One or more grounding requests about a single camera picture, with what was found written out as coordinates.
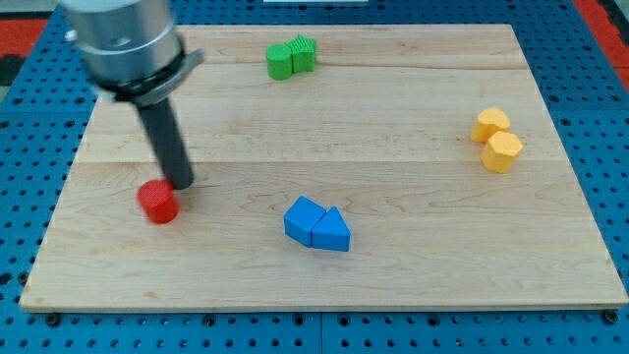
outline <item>wood grain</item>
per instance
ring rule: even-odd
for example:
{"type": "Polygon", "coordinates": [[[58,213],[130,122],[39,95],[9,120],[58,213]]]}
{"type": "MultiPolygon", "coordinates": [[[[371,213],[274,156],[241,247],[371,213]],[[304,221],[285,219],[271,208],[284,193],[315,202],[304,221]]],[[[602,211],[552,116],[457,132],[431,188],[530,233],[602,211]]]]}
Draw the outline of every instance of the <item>wood grain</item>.
{"type": "Polygon", "coordinates": [[[629,300],[507,26],[181,28],[203,47],[173,97],[197,181],[150,225],[159,170],[135,112],[99,101],[22,305],[33,312],[472,311],[629,300]],[[318,40],[285,82],[263,50],[318,40]],[[486,171],[476,114],[525,150],[486,171]],[[283,234],[300,195],[339,206],[349,253],[283,234]]]}

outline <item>blue table surface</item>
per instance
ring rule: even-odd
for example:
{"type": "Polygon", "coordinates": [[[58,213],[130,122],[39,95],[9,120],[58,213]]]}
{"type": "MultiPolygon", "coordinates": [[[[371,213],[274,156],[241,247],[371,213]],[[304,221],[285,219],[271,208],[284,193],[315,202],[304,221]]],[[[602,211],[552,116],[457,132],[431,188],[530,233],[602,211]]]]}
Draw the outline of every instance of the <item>blue table surface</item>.
{"type": "MultiPolygon", "coordinates": [[[[625,287],[629,95],[568,0],[371,0],[262,7],[176,0],[180,24],[510,24],[625,287]]],[[[55,11],[0,105],[0,354],[104,352],[625,353],[629,311],[73,315],[24,312],[24,281],[95,96],[55,11]]]]}

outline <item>block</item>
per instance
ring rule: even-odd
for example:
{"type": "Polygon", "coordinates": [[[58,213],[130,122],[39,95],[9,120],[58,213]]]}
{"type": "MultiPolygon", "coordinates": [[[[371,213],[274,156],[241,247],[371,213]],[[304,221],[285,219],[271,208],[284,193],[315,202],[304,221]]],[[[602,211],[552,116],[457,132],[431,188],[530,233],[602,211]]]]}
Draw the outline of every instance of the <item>block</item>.
{"type": "Polygon", "coordinates": [[[136,197],[144,214],[153,223],[170,222],[179,213],[179,203],[168,181],[150,180],[138,189],[136,197]]]}
{"type": "Polygon", "coordinates": [[[313,228],[325,215],[325,208],[301,196],[284,214],[284,232],[306,247],[313,245],[313,228]]]}
{"type": "Polygon", "coordinates": [[[515,134],[497,132],[487,141],[481,161],[489,171],[507,173],[522,148],[522,143],[515,134]]]}
{"type": "Polygon", "coordinates": [[[477,143],[486,142],[495,132],[506,132],[511,122],[509,117],[498,108],[488,108],[479,113],[470,138],[477,143]]]}
{"type": "Polygon", "coordinates": [[[286,80],[293,75],[293,52],[282,43],[266,48],[266,71],[273,80],[286,80]]]}
{"type": "Polygon", "coordinates": [[[297,34],[295,39],[286,42],[293,54],[293,73],[315,70],[316,40],[297,34]]]}
{"type": "Polygon", "coordinates": [[[313,229],[313,247],[322,250],[350,250],[352,234],[341,212],[333,206],[313,229]]]}

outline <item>yellow hexagonal block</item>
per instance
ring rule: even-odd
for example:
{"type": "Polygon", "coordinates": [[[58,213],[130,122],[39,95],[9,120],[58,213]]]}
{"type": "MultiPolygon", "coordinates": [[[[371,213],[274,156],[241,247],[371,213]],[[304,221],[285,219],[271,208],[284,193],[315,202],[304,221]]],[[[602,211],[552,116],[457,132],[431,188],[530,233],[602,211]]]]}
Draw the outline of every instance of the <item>yellow hexagonal block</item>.
{"type": "Polygon", "coordinates": [[[470,138],[477,143],[486,142],[495,132],[506,132],[511,122],[509,117],[498,108],[488,108],[479,113],[470,138]]]}
{"type": "Polygon", "coordinates": [[[481,161],[489,171],[507,173],[522,148],[522,143],[515,134],[496,132],[487,140],[481,161]]]}

